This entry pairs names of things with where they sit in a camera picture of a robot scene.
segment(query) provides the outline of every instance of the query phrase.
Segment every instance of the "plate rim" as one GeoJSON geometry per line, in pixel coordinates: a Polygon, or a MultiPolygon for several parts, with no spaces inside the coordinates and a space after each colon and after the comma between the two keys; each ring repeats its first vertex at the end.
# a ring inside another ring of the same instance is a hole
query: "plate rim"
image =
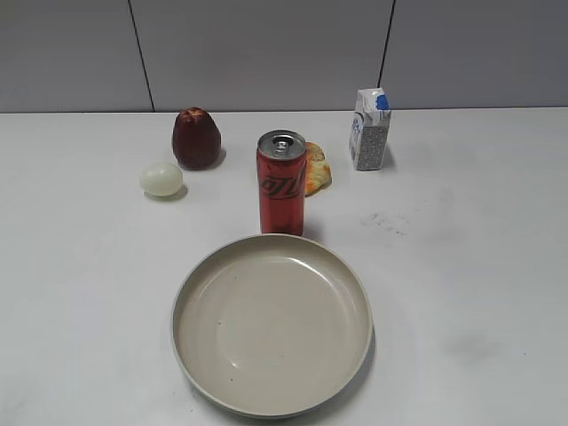
{"type": "Polygon", "coordinates": [[[303,414],[303,413],[307,413],[307,412],[317,408],[318,406],[324,404],[325,402],[329,401],[330,399],[335,397],[337,394],[339,394],[353,380],[353,378],[357,375],[357,373],[359,372],[359,370],[363,366],[363,363],[365,362],[365,359],[367,358],[367,354],[369,352],[371,342],[373,340],[374,330],[375,330],[375,326],[374,326],[374,322],[373,322],[373,313],[371,311],[371,303],[369,303],[367,291],[365,290],[365,287],[363,287],[363,283],[359,279],[359,276],[357,275],[357,273],[355,273],[355,271],[353,271],[351,266],[347,262],[345,262],[345,260],[341,256],[337,255],[337,253],[335,253],[333,250],[327,248],[323,244],[321,244],[317,241],[314,241],[314,240],[310,240],[310,239],[305,238],[303,236],[291,235],[291,234],[287,234],[287,233],[253,234],[253,235],[249,235],[249,236],[246,236],[246,237],[242,237],[242,238],[230,241],[230,242],[214,249],[213,251],[209,252],[185,276],[184,280],[182,281],[181,285],[179,286],[179,289],[176,292],[176,296],[174,297],[174,302],[173,302],[173,305],[171,307],[171,312],[170,312],[170,344],[171,344],[172,349],[174,351],[174,355],[176,357],[177,364],[179,365],[182,372],[184,373],[185,378],[187,380],[189,380],[190,384],[192,386],[194,386],[195,389],[197,389],[201,395],[203,395],[209,401],[211,401],[211,402],[217,404],[218,406],[222,407],[223,409],[230,411],[232,413],[235,413],[235,414],[243,415],[243,416],[246,416],[246,417],[259,418],[259,419],[281,419],[281,418],[288,418],[288,417],[293,417],[293,416],[300,415],[300,414],[303,414]],[[365,301],[365,306],[367,308],[368,331],[367,331],[367,336],[366,336],[366,340],[365,340],[365,347],[364,347],[362,356],[357,363],[357,366],[355,368],[353,368],[353,371],[351,372],[351,374],[349,375],[347,380],[345,380],[331,395],[329,395],[328,397],[325,397],[323,400],[321,400],[317,404],[315,404],[313,406],[309,406],[309,407],[307,407],[303,410],[300,410],[300,411],[293,411],[293,412],[289,412],[289,413],[269,414],[269,413],[251,412],[251,411],[247,411],[247,410],[243,410],[241,408],[238,408],[237,406],[233,406],[231,404],[228,404],[228,403],[224,402],[223,400],[211,395],[208,391],[203,389],[203,387],[201,385],[199,385],[199,383],[192,377],[192,375],[189,374],[189,372],[187,371],[187,368],[185,368],[185,364],[184,364],[183,360],[181,359],[181,356],[178,353],[178,348],[177,348],[177,345],[176,345],[176,337],[175,337],[175,333],[174,333],[174,327],[175,327],[174,323],[175,323],[176,311],[177,311],[176,308],[178,306],[179,297],[181,295],[181,292],[185,288],[185,285],[187,284],[187,282],[189,281],[189,279],[193,275],[193,273],[197,270],[197,268],[199,268],[207,259],[209,259],[211,256],[213,256],[217,252],[221,251],[222,249],[225,249],[229,246],[232,246],[233,244],[236,244],[236,243],[239,243],[239,242],[242,242],[242,241],[262,239],[262,238],[265,238],[265,237],[277,237],[277,238],[284,238],[284,239],[300,240],[300,241],[303,241],[303,242],[314,244],[315,246],[326,250],[328,253],[333,255],[337,260],[339,260],[347,268],[347,270],[350,272],[350,274],[353,276],[353,278],[355,279],[355,281],[357,282],[357,284],[359,286],[359,290],[361,291],[361,294],[363,295],[363,299],[365,301]]]}

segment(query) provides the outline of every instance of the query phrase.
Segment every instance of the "peeled egg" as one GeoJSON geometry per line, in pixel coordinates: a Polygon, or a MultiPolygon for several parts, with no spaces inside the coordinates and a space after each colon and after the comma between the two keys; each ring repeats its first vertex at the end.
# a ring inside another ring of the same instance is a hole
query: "peeled egg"
{"type": "Polygon", "coordinates": [[[169,162],[158,162],[140,175],[140,186],[151,195],[166,197],[179,191],[184,175],[178,166],[169,162]]]}

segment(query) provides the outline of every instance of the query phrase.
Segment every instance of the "plate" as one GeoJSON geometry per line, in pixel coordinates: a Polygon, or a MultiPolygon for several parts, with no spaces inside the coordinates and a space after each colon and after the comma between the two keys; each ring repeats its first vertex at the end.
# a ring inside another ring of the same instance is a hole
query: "plate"
{"type": "Polygon", "coordinates": [[[313,241],[263,234],[205,258],[177,293],[174,352],[205,397],[252,417],[288,417],[337,394],[373,334],[351,268],[313,241]]]}

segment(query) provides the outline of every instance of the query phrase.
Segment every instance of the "milk carton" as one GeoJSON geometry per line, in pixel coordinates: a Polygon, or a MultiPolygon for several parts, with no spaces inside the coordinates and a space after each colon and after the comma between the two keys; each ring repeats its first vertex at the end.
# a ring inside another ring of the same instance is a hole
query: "milk carton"
{"type": "Polygon", "coordinates": [[[383,163],[391,107],[383,89],[357,92],[349,149],[356,170],[379,170],[383,163]]]}

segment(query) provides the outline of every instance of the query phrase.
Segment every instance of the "apple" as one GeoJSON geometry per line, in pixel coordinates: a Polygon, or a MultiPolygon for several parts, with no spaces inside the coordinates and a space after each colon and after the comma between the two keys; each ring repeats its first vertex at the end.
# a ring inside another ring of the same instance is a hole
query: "apple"
{"type": "Polygon", "coordinates": [[[207,111],[193,107],[177,115],[171,145],[183,167],[206,169],[221,152],[221,133],[207,111]]]}

